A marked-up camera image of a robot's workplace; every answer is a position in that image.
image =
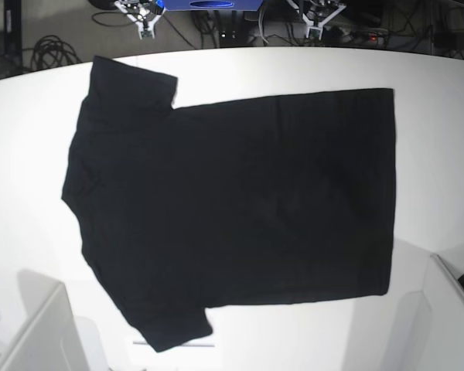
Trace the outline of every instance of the black t-shirt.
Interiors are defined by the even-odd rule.
[[[63,188],[86,261],[148,343],[209,335],[204,308],[385,294],[393,90],[172,109],[176,83],[95,58]]]

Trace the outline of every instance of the short sleeve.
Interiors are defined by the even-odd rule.
[[[78,131],[131,131],[172,111],[177,78],[94,57]]]

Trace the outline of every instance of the white table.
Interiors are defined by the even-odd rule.
[[[397,210],[389,294],[212,310],[224,370],[377,370],[399,301],[421,290],[429,252],[450,256],[455,274],[463,273],[463,61],[321,48],[221,49],[121,61],[177,76],[175,107],[395,89]],[[64,280],[74,314],[97,320],[109,364],[130,369],[123,341],[131,331],[94,281],[80,255],[77,221],[60,200],[89,72],[86,63],[0,81],[0,267]]]

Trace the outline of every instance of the clothing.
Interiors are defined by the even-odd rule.
[[[172,109],[176,83],[97,57],[70,148],[63,199],[129,324],[160,352],[204,308],[385,294],[393,90]]]

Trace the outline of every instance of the t-shirt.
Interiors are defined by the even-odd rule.
[[[209,335],[205,308],[387,292],[393,90],[173,109],[176,84],[95,58],[63,187],[86,261],[157,352]]]

